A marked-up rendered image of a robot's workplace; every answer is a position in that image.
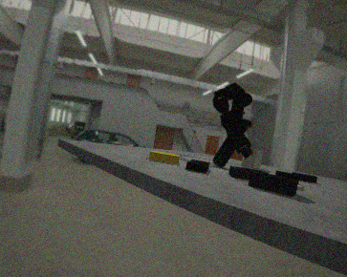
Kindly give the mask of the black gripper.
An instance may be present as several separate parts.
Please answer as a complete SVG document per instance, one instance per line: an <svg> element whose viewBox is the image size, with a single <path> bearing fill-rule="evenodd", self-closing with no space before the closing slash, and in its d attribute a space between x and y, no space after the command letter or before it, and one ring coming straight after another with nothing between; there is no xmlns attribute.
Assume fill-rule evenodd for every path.
<svg viewBox="0 0 347 277"><path fill-rule="evenodd" d="M227 137L233 135L236 130L236 142L239 142L242 135L249 129L248 127L251 127L252 122L243 119L243 115L245 114L243 109L232 108L230 112L234 114L235 111L237 113L237 120L230 119L222 121L221 126L226 129Z"/></svg>

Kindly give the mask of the yellow box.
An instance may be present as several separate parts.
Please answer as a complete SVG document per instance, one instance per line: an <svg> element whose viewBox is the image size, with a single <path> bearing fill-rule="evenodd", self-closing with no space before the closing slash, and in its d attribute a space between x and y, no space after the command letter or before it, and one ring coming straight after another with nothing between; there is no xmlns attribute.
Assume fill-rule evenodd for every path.
<svg viewBox="0 0 347 277"><path fill-rule="evenodd" d="M168 162L168 163L179 163L180 155L168 154L163 152L151 151L149 154L150 160Z"/></svg>

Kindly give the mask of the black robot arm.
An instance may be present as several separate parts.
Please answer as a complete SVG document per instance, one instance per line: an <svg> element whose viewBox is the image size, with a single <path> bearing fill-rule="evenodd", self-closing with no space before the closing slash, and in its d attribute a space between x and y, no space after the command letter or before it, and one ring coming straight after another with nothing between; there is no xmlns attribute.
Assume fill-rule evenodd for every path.
<svg viewBox="0 0 347 277"><path fill-rule="evenodd" d="M229 111L228 100L232 100L232 99L233 99L232 108L238 108L243 110L244 110L244 107L249 106L252 102L251 95L245 93L244 89L236 83L232 83L229 86L227 85L227 87L225 87L224 89L220 89L216 91L214 93L214 98L212 99L212 104L213 104L213 107L219 113L221 113L220 115L221 121L226 121L230 119L237 120L236 111L234 112L234 114ZM247 158L248 156L252 155L252 151L250 150L250 148L251 148L251 144L249 142L249 139L243 134L241 139L239 140L239 145L236 148L236 151L238 154L241 153L244 158Z"/></svg>

